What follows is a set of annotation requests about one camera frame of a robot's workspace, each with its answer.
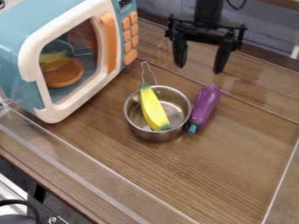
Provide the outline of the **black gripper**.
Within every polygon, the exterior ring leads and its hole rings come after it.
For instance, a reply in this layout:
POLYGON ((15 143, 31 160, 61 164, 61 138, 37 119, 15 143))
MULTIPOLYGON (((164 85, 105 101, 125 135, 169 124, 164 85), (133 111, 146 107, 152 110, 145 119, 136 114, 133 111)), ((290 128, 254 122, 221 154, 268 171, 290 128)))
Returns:
POLYGON ((244 24, 229 22, 221 19, 216 24, 194 24, 192 20, 185 20, 170 15, 166 18, 166 28, 164 36, 172 40, 173 62, 182 68, 186 61, 188 45, 186 41, 201 42, 217 45, 214 56, 213 73, 222 72, 229 59, 229 54, 242 46, 242 38, 248 30, 244 24))

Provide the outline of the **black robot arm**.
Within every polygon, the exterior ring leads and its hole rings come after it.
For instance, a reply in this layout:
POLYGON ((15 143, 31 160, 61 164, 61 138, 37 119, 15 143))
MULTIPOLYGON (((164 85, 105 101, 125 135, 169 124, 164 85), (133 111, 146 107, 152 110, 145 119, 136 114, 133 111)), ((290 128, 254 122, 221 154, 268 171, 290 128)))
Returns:
POLYGON ((229 54, 242 46, 244 24, 225 20, 221 16, 222 0, 196 0, 192 20, 170 15, 164 36, 172 41, 173 63, 182 68, 186 62, 186 42, 217 45, 212 72, 222 72, 229 54))

